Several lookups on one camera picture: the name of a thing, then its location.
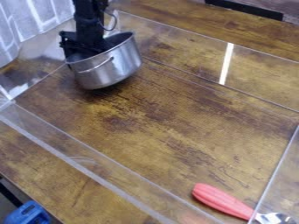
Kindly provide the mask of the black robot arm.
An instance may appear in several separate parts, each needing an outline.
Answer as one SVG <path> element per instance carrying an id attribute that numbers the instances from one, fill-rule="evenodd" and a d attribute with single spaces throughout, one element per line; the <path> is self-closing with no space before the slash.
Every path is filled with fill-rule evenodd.
<path id="1" fill-rule="evenodd" d="M 76 54 L 92 57 L 112 45 L 104 39 L 104 11 L 108 0 L 72 0 L 76 31 L 60 31 L 60 48 L 65 58 Z"/>

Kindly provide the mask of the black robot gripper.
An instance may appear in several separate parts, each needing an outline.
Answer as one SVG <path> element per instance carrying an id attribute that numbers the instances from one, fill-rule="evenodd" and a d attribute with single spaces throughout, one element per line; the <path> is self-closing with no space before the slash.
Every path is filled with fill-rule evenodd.
<path id="1" fill-rule="evenodd" d="M 73 14 L 76 31 L 60 31 L 60 48 L 65 58 L 79 54 L 83 58 L 103 53 L 111 44 L 104 40 L 104 26 L 101 17 L 84 17 Z"/>

